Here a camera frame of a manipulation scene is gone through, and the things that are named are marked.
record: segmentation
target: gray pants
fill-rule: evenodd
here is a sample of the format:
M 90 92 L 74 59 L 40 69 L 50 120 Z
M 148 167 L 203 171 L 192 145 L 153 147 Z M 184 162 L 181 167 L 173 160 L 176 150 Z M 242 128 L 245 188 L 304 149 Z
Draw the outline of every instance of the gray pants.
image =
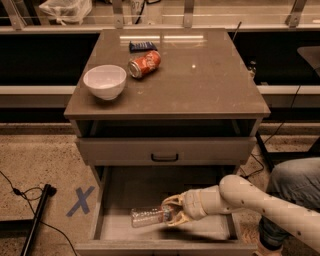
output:
M 267 193 L 312 210 L 320 210 L 320 158 L 290 160 L 272 171 Z M 260 236 L 268 244 L 282 245 L 289 234 L 265 217 Z

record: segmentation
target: white bowl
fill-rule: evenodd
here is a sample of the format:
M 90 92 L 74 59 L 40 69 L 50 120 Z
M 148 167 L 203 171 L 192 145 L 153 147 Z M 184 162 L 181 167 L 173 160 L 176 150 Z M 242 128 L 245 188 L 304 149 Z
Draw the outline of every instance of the white bowl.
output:
M 126 84 L 126 71 L 118 66 L 103 65 L 90 69 L 83 77 L 89 91 L 103 100 L 115 99 Z

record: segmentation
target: blue tape x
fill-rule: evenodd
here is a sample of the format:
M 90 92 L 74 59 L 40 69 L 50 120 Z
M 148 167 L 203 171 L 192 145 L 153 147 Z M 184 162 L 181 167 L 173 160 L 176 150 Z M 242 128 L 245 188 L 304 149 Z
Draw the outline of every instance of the blue tape x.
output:
M 87 214 L 87 213 L 90 212 L 86 199 L 91 194 L 91 192 L 93 190 L 94 190 L 93 186 L 91 186 L 85 193 L 82 192 L 81 188 L 78 188 L 76 190 L 79 200 L 71 208 L 71 210 L 67 213 L 68 217 L 71 217 L 78 210 L 78 208 L 80 208 L 80 206 L 81 206 L 82 211 L 84 212 L 84 214 Z

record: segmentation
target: plastic bag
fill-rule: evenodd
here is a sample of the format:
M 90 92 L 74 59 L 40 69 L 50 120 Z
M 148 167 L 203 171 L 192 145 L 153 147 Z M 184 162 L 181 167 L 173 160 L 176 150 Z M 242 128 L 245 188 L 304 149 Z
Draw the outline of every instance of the plastic bag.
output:
M 47 0 L 39 8 L 62 25 L 82 24 L 83 18 L 92 10 L 92 0 Z

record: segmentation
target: drawer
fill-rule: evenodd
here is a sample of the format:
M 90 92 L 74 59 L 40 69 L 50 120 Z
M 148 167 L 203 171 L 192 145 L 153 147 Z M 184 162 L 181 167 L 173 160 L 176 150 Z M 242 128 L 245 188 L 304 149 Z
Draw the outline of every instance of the drawer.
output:
M 254 137 L 77 139 L 90 166 L 240 165 L 255 143 Z
M 217 167 L 105 167 L 88 242 L 77 244 L 80 255 L 251 255 L 232 215 L 215 215 L 167 227 L 131 227 L 135 207 L 160 205 L 170 195 L 217 184 Z

